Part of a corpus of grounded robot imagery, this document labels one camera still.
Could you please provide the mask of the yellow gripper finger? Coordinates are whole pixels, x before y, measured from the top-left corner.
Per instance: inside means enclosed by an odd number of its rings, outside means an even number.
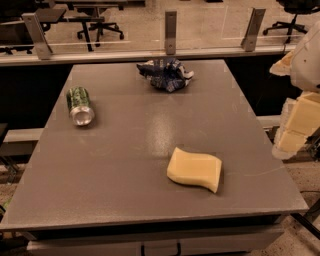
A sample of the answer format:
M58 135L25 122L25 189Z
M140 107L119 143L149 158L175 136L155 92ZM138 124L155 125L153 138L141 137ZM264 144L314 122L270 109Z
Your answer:
M286 128L305 136L320 127L320 94L308 92L297 98L289 115Z
M303 147L307 137L293 131L276 132L272 155L277 159L290 159Z

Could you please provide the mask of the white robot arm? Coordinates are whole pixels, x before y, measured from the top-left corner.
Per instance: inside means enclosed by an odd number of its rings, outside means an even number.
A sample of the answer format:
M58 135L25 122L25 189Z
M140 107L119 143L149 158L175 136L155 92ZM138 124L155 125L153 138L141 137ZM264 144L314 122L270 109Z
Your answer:
M273 156L286 160L296 155L320 128L320 21L294 50L272 65L270 73L288 75L291 84L302 90L296 100L285 100L274 138Z

